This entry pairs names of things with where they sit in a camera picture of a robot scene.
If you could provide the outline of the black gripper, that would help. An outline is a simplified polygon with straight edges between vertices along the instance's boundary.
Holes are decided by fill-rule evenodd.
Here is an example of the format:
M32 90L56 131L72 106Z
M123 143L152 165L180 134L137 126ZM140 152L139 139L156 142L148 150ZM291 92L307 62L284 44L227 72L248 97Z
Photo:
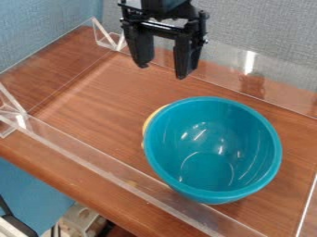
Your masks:
M153 59L153 35L173 39L175 76L183 80L198 67L208 13L191 0L117 0L117 6L135 64L147 68Z

